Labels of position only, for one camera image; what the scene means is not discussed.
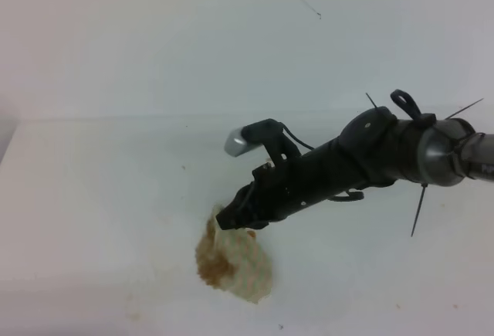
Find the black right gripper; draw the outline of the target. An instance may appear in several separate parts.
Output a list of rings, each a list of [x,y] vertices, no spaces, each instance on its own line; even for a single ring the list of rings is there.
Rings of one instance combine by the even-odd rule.
[[[337,149],[335,140],[305,154],[280,158],[252,171],[253,181],[228,205],[218,205],[221,230],[260,230],[317,203],[364,198],[365,173]]]

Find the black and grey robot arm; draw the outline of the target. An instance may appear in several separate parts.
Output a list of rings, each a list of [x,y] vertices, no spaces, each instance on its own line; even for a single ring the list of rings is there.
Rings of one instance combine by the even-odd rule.
[[[422,187],[451,187],[467,178],[492,181],[492,135],[476,131],[457,114],[440,120],[424,113],[402,90],[391,99],[406,119],[373,106],[338,137],[306,153],[303,142],[277,120],[234,130],[225,143],[227,154],[237,157],[264,147],[269,161],[220,211],[219,227],[263,229],[326,200],[360,201],[366,188],[386,188],[398,180]]]

